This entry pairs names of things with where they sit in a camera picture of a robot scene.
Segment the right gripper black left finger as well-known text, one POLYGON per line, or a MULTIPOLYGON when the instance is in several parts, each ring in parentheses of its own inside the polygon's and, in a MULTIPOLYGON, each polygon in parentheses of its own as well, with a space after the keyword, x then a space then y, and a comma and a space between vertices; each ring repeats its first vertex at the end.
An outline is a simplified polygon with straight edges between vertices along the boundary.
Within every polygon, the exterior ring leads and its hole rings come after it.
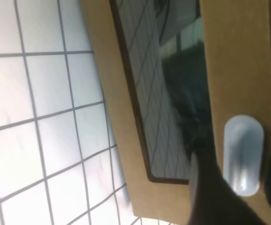
POLYGON ((263 225, 264 221, 224 180, 207 142, 194 139, 190 158, 190 225, 263 225))

